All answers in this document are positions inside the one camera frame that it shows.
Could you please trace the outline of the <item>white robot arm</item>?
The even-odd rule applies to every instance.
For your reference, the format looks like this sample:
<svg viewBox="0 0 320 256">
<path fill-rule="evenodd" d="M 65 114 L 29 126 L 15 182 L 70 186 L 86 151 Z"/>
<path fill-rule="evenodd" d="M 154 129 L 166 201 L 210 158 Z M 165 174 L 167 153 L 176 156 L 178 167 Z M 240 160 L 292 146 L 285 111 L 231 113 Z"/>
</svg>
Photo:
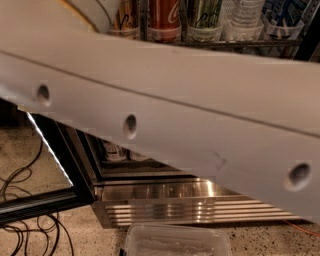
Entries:
<svg viewBox="0 0 320 256">
<path fill-rule="evenodd" d="M 122 39 L 58 0 L 0 0 L 0 97 L 63 166 L 67 126 L 320 219 L 319 64 Z"/>
</svg>

